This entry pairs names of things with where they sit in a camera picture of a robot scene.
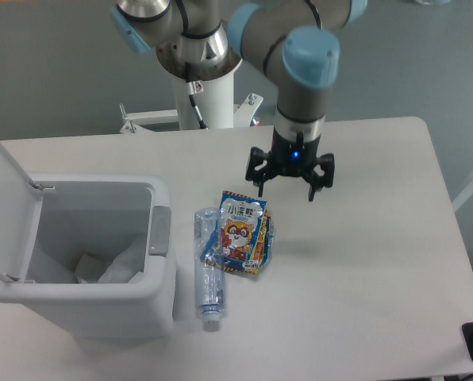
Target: white trash bin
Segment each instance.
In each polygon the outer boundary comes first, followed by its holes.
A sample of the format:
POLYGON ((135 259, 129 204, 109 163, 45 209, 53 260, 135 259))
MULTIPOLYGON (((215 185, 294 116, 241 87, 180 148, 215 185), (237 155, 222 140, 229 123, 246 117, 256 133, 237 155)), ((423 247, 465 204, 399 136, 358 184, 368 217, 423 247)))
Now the white trash bin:
POLYGON ((155 176, 32 177, 0 143, 0 302, 21 303, 76 337, 170 333, 176 262, 166 184, 155 176), (140 235, 138 282, 78 283, 82 254, 110 262, 140 235))

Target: black cable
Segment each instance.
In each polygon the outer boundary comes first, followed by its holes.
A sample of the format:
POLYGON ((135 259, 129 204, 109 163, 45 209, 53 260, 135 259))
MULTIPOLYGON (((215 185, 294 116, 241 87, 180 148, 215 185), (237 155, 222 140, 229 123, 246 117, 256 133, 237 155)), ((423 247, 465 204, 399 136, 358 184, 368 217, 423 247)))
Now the black cable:
MULTIPOLYGON (((186 63, 186 83, 190 82, 190 63, 186 63)), ((208 125, 205 124, 203 121, 202 113, 199 110, 198 106, 196 106, 196 101, 194 100, 194 96, 189 94, 189 102, 192 108, 194 109, 194 113, 196 114, 196 118, 198 119, 199 128, 200 129, 208 129, 208 125)))
POLYGON ((318 29, 321 29, 321 18, 319 17, 319 12, 316 6, 310 0, 304 0, 307 6, 310 8, 311 12, 314 15, 314 20, 316 20, 316 26, 318 29))

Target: plastic bottle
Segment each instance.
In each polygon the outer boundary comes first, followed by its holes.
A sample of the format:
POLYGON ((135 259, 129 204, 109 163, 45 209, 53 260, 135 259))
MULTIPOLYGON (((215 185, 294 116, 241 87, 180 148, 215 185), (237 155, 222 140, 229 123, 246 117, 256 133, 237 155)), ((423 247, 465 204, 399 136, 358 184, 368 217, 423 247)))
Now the plastic bottle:
POLYGON ((196 310, 201 315, 205 328, 217 330, 222 310, 225 308, 224 271, 205 264, 205 255, 217 244, 216 208, 205 208, 194 214, 194 281, 196 290, 196 310))

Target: snack package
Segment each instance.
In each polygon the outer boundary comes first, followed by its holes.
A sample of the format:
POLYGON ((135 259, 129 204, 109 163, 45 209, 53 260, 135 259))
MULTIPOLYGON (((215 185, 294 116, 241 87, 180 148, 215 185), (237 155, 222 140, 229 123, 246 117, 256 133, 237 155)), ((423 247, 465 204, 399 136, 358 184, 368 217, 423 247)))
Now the snack package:
POLYGON ((219 208, 224 268, 257 274, 265 255, 267 202, 225 190, 219 208))
POLYGON ((225 190, 218 227, 206 243, 201 260, 227 272, 255 275, 271 260, 274 235, 266 201, 225 190))

